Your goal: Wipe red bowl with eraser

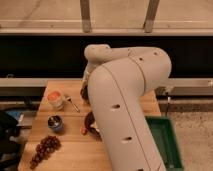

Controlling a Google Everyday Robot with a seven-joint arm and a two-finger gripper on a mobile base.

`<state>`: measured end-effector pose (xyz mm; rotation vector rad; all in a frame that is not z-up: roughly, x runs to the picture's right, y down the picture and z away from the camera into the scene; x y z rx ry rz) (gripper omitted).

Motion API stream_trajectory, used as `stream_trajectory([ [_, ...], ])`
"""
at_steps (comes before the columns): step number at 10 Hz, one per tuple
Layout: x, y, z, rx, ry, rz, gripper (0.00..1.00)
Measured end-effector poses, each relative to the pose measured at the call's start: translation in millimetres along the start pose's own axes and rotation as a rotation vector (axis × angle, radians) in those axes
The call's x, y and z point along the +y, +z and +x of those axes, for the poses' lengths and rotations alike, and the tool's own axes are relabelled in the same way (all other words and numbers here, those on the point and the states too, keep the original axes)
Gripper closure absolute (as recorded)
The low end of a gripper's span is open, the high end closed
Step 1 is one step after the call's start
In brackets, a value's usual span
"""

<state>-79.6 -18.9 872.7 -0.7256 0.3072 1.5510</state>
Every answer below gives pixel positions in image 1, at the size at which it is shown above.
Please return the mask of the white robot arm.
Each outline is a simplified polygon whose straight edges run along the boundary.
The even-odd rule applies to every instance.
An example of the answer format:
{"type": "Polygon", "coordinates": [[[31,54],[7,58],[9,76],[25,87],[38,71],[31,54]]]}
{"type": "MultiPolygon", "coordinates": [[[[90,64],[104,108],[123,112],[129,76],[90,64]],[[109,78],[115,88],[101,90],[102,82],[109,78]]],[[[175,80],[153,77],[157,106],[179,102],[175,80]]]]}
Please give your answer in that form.
{"type": "Polygon", "coordinates": [[[166,171],[143,114],[140,97],[171,73],[168,54],[157,47],[89,45],[84,80],[89,103],[113,171],[166,171]]]}

